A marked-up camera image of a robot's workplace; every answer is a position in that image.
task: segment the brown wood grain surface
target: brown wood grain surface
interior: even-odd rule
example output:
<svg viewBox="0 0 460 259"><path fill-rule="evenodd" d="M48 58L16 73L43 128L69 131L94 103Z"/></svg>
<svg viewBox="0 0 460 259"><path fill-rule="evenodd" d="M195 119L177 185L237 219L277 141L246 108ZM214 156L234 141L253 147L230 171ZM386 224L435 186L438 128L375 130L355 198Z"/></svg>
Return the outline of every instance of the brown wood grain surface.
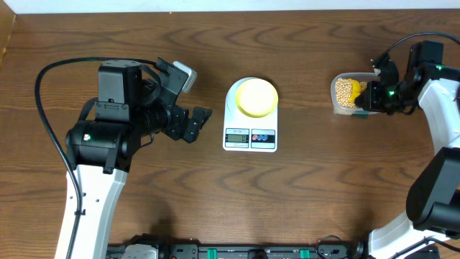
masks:
<svg viewBox="0 0 460 259"><path fill-rule="evenodd" d="M371 72L369 60L394 41L434 30L460 36L460 11L18 16L0 70L0 258L54 256L65 167L36 111L33 85L49 63L94 55L180 60L198 79L179 105L213 110L192 145L158 135L134 156L110 242L143 232L229 244L365 237L404 211L433 143L422 111L334 115L331 81ZM417 40L392 52L401 73ZM446 43L444 63L460 67L460 47L437 40ZM61 142L84 102L97 96L97 68L59 67L42 82ZM277 87L276 153L222 149L226 92L247 76ZM442 256L459 257L445 249Z"/></svg>

